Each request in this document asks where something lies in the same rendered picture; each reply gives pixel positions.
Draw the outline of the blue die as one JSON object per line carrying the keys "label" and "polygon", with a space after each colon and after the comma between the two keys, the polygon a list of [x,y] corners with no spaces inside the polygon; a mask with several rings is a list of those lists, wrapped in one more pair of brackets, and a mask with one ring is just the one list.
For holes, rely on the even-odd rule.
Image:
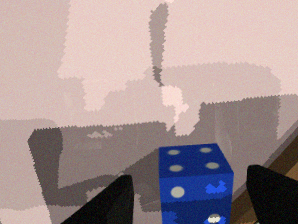
{"label": "blue die", "polygon": [[217,144],[160,147],[162,224],[230,224],[231,169]]}

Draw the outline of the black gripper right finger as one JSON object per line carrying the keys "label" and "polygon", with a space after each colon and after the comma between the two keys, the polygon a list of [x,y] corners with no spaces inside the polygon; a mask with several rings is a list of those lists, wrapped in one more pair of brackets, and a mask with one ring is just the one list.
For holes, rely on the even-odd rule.
{"label": "black gripper right finger", "polygon": [[246,188],[259,224],[298,224],[298,180],[249,165]]}

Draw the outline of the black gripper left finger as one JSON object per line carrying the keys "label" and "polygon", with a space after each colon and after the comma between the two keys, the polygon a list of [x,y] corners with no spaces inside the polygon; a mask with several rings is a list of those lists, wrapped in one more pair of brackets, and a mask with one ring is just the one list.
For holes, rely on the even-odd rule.
{"label": "black gripper left finger", "polygon": [[132,176],[121,175],[60,224],[133,224]]}

